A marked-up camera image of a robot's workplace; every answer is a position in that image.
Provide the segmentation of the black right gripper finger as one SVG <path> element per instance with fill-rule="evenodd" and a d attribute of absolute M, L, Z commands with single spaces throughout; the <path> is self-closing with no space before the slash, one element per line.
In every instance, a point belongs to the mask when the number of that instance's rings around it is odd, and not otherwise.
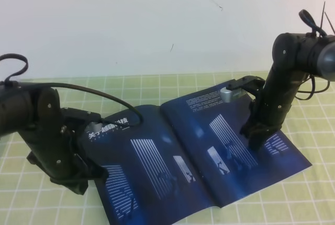
<path fill-rule="evenodd" d="M 252 151 L 258 151 L 270 135 L 269 129 L 252 131 L 248 137 L 248 147 Z"/>

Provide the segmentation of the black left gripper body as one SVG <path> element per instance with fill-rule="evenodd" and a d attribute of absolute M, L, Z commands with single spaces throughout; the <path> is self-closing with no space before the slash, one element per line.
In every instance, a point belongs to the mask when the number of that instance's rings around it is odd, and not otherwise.
<path fill-rule="evenodd" d="M 74 108 L 39 109 L 37 120 L 19 132 L 31 149 L 30 161 L 56 183 L 102 178 L 102 167 L 86 155 L 79 139 L 101 115 Z"/>

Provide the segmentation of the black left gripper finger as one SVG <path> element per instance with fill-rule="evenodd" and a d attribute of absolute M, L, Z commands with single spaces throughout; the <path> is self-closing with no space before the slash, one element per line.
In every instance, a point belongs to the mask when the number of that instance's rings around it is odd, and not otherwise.
<path fill-rule="evenodd" d="M 107 170 L 101 166 L 93 167 L 87 172 L 80 172 L 79 174 L 64 180 L 63 186 L 78 195 L 84 195 L 89 181 L 98 181 L 105 183 L 109 174 Z"/>

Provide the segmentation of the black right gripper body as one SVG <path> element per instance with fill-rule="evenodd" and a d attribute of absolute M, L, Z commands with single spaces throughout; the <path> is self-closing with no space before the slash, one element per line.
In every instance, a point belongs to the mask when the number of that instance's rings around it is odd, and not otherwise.
<path fill-rule="evenodd" d="M 251 114 L 241 128 L 244 136 L 270 136 L 281 129 L 306 73 L 271 68 L 256 96 Z"/>

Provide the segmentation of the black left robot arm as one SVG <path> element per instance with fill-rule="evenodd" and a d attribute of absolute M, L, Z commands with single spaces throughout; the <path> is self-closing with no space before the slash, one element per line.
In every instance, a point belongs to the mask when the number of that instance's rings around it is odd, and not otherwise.
<path fill-rule="evenodd" d="M 100 114 L 62 108 L 53 86 L 1 82 L 1 135 L 17 132 L 30 148 L 28 162 L 78 195 L 86 192 L 88 181 L 108 178 L 80 142 L 91 122 L 102 122 Z"/>

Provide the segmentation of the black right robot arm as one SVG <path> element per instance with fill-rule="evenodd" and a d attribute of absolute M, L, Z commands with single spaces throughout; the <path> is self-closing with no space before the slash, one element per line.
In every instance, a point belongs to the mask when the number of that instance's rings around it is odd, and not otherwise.
<path fill-rule="evenodd" d="M 334 81 L 334 36 L 280 34 L 273 44 L 272 58 L 265 84 L 255 93 L 250 116 L 240 131 L 254 151 L 281 129 L 300 85 L 309 75 Z"/>

